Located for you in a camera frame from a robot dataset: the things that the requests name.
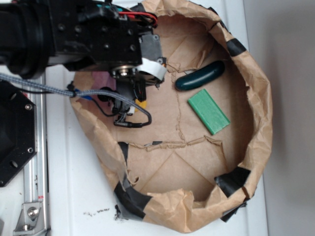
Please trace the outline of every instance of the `green rectangular block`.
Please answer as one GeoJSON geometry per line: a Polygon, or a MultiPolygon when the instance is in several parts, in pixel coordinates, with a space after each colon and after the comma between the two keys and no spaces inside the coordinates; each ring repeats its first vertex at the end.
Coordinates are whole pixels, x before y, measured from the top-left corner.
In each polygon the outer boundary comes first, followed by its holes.
{"type": "Polygon", "coordinates": [[[229,119],[205,89],[188,99],[188,103],[211,134],[218,133],[230,124],[229,119]]]}

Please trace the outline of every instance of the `gray wall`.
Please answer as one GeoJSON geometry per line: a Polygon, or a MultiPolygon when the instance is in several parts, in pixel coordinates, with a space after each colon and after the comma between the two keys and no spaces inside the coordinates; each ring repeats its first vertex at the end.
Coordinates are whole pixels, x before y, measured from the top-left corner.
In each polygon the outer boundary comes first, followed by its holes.
{"type": "Polygon", "coordinates": [[[273,153],[264,172],[269,235],[315,235],[315,1],[244,5],[250,52],[273,90],[273,153]]]}

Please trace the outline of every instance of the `black tape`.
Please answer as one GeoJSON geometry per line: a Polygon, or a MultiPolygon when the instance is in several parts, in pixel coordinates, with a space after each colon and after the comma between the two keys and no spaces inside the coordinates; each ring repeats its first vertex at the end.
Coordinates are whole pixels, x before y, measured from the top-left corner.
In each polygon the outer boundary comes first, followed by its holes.
{"type": "Polygon", "coordinates": [[[125,162],[127,163],[127,159],[128,159],[128,150],[129,150],[129,144],[124,143],[124,142],[118,142],[120,148],[123,151],[123,155],[125,158],[125,162]]]}
{"type": "Polygon", "coordinates": [[[230,53],[231,57],[235,57],[240,55],[241,53],[246,51],[246,48],[241,44],[240,41],[238,41],[237,38],[233,38],[229,40],[227,43],[227,49],[230,53]]]}
{"type": "Polygon", "coordinates": [[[133,6],[132,8],[130,8],[132,11],[142,11],[142,12],[146,12],[146,9],[144,8],[144,6],[142,5],[142,3],[138,3],[137,6],[133,6]]]}
{"type": "Polygon", "coordinates": [[[159,145],[159,144],[161,144],[161,143],[163,143],[162,141],[153,141],[152,142],[152,145],[159,145]]]}
{"type": "Polygon", "coordinates": [[[212,7],[209,7],[208,10],[214,12],[216,15],[219,15],[212,7]]]}
{"type": "Polygon", "coordinates": [[[238,189],[244,186],[251,171],[236,167],[232,172],[215,177],[215,181],[223,193],[230,197],[238,189]]]}
{"type": "Polygon", "coordinates": [[[145,217],[143,212],[152,197],[136,191],[125,177],[123,185],[119,182],[114,190],[114,195],[120,211],[120,218],[140,220],[145,217]]]}
{"type": "Polygon", "coordinates": [[[226,27],[226,25],[223,23],[223,21],[220,21],[220,24],[221,24],[221,26],[222,26],[223,28],[226,29],[227,32],[231,33],[231,32],[227,29],[227,27],[226,27]]]}
{"type": "Polygon", "coordinates": [[[239,208],[242,208],[242,207],[246,207],[246,206],[247,206],[247,201],[248,201],[248,200],[249,200],[249,199],[246,198],[245,201],[244,201],[242,204],[240,204],[239,206],[237,206],[237,207],[235,207],[235,208],[233,208],[233,209],[231,209],[231,210],[228,210],[228,211],[224,212],[224,213],[223,213],[223,216],[222,216],[220,219],[226,223],[234,214],[237,213],[237,211],[238,211],[239,208]]]}

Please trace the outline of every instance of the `bolt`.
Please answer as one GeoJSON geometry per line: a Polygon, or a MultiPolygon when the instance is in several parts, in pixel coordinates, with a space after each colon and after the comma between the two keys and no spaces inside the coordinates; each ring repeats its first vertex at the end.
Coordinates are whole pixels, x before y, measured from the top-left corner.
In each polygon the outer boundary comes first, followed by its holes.
{"type": "Polygon", "coordinates": [[[65,31],[65,25],[64,24],[59,24],[58,25],[59,31],[65,31]]]}
{"type": "Polygon", "coordinates": [[[74,30],[75,30],[77,33],[81,33],[81,32],[82,32],[81,26],[75,26],[75,27],[74,27],[74,30]]]}
{"type": "Polygon", "coordinates": [[[25,105],[25,110],[30,111],[31,109],[33,109],[33,106],[31,104],[25,105]]]}
{"type": "Polygon", "coordinates": [[[23,231],[28,231],[28,230],[30,230],[31,228],[30,228],[30,225],[29,224],[26,224],[26,225],[23,225],[22,226],[22,230],[23,231]]]}
{"type": "Polygon", "coordinates": [[[106,26],[103,26],[102,27],[102,32],[104,32],[104,33],[108,32],[108,28],[106,26]]]}
{"type": "Polygon", "coordinates": [[[108,43],[105,43],[104,44],[104,49],[108,50],[110,47],[109,47],[109,44],[108,43]]]}
{"type": "Polygon", "coordinates": [[[35,207],[31,207],[29,210],[28,210],[28,215],[29,217],[33,218],[33,217],[36,217],[38,216],[39,214],[39,210],[35,207]]]}
{"type": "Polygon", "coordinates": [[[131,44],[131,45],[130,45],[130,50],[131,50],[132,52],[136,51],[136,46],[134,46],[133,44],[131,44]]]}
{"type": "Polygon", "coordinates": [[[131,36],[131,35],[133,35],[133,30],[132,30],[132,29],[128,29],[128,30],[127,30],[127,33],[128,33],[128,35],[131,36]]]}

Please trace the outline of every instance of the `brown paper bag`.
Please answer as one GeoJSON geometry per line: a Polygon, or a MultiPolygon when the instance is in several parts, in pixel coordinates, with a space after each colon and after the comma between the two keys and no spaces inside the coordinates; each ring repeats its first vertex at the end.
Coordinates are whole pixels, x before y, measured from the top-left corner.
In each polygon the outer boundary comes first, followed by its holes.
{"type": "MultiPolygon", "coordinates": [[[[270,84],[215,12],[185,0],[146,0],[142,6],[158,16],[155,33],[167,57],[165,82],[159,90],[147,89],[153,123],[115,127],[94,103],[80,98],[71,103],[122,216],[189,233],[229,218],[254,195],[271,153],[270,84]],[[191,91],[174,89],[183,71],[216,60],[226,68],[220,78],[191,91]],[[231,121],[213,136],[187,103],[203,88],[231,121]]],[[[76,74],[77,88],[93,84],[90,72],[76,74]]],[[[136,112],[128,119],[146,117],[136,112]]]]}

